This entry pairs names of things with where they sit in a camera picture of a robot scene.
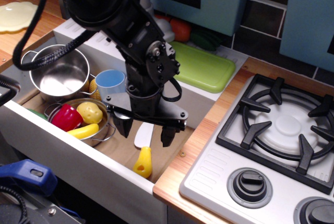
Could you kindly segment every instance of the stove knob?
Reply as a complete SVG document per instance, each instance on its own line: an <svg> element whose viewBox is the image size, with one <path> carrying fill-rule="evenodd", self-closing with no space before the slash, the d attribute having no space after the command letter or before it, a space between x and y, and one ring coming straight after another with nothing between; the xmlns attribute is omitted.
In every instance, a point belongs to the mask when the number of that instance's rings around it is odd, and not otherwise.
<svg viewBox="0 0 334 224"><path fill-rule="evenodd" d="M247 202L259 202L267 193L265 178L254 170L239 173L233 181L237 196Z"/></svg>
<svg viewBox="0 0 334 224"><path fill-rule="evenodd" d="M301 224L333 224L334 202L316 199L305 204L300 213Z"/></svg>

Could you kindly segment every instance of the blue cup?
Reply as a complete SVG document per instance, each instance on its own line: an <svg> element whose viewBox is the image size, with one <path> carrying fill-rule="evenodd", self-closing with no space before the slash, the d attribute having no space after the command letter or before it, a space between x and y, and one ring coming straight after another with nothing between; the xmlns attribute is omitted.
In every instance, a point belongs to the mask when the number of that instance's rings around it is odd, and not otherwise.
<svg viewBox="0 0 334 224"><path fill-rule="evenodd" d="M125 75L118 70L105 70L99 73L95 82L102 100L113 93L126 92Z"/></svg>

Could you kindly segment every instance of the green cutting board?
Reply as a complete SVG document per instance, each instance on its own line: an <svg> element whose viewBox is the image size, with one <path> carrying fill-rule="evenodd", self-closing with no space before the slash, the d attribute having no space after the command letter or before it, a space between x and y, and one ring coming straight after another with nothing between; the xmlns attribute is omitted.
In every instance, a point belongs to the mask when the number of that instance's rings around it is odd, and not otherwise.
<svg viewBox="0 0 334 224"><path fill-rule="evenodd" d="M180 42L170 42L180 63L175 79L204 91L221 92L235 71L235 64L226 58Z"/></svg>

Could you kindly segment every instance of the stove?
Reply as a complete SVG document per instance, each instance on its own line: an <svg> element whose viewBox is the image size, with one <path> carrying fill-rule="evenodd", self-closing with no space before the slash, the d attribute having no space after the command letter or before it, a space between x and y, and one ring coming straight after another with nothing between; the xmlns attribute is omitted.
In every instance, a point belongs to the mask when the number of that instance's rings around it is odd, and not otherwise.
<svg viewBox="0 0 334 224"><path fill-rule="evenodd" d="M334 102L255 75L181 183L234 223L334 223Z"/></svg>

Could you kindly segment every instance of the burner grate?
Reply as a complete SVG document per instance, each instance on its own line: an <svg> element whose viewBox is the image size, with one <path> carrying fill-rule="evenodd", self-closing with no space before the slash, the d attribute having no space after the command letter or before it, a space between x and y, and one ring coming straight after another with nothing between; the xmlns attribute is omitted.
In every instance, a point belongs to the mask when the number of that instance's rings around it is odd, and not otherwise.
<svg viewBox="0 0 334 224"><path fill-rule="evenodd" d="M264 89L254 95L251 95L251 91L256 84L262 84L269 89ZM282 105L282 95L289 95L302 100L307 100L310 104L314 105L314 108L308 113L309 117L325 117L329 122L330 129L324 129L318 126L312 126L311 130L321 136L328 143L319 151L314 152L313 148L308 143L307 139L303 134L299 135L299 149L300 155L288 154L265 144L259 135L266 131L272 126L272 122L261 122L256 124L249 123L249 112L258 111L269 113L270 108L258 102L260 98L264 96L270 96L277 105ZM284 83L284 79L277 78L276 80L267 78L262 75L256 75L252 80L251 84L243 94L238 105L230 115L229 119L225 123L221 132L219 133L216 143L223 147L226 147L240 155L243 155L249 159L252 159L260 164L263 164L269 168L272 168L286 176L289 176L297 181L300 181L308 186L311 186L323 193L329 194L334 186L334 171L332 170L329 181L325 182L318 178L315 178L307 174L307 170L311 163L311 160L316 160L324 157L326 154L331 152L334 147L334 117L330 112L333 107L333 97L324 96L319 97L311 93L307 93L303 90L289 86ZM232 139L225 137L225 133L233 124L235 117L240 114L243 118L243 125L246 133L241 143L238 143ZM273 157L270 157L258 150L252 148L253 144L257 144L260 148L266 152L285 159L297 161L297 167L287 165Z"/></svg>

